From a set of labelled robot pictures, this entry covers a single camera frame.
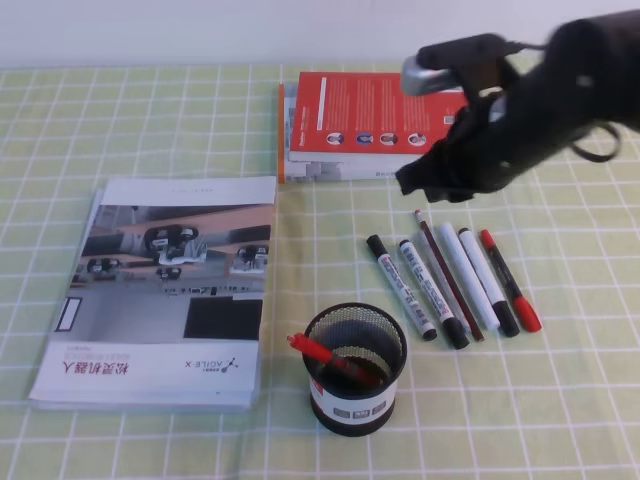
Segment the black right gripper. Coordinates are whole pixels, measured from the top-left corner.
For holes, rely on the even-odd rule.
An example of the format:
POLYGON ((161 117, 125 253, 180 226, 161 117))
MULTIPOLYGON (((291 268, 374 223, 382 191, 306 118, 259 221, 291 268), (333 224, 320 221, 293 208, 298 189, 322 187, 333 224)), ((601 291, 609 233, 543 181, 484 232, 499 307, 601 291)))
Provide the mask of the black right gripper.
POLYGON ((545 50, 524 69, 510 59, 523 43, 480 34, 424 46, 419 66, 449 70, 466 106, 447 135, 395 172, 401 193, 429 203, 462 203, 503 189, 545 159, 545 50))

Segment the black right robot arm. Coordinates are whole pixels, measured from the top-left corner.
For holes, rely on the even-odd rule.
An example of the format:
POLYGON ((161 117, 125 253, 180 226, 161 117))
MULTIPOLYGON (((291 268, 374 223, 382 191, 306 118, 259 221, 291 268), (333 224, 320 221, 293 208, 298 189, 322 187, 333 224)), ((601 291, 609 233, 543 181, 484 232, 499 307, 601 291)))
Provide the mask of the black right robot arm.
POLYGON ((596 125, 639 123, 639 13, 559 27, 539 65, 456 120, 422 159, 431 202, 500 190, 596 125))

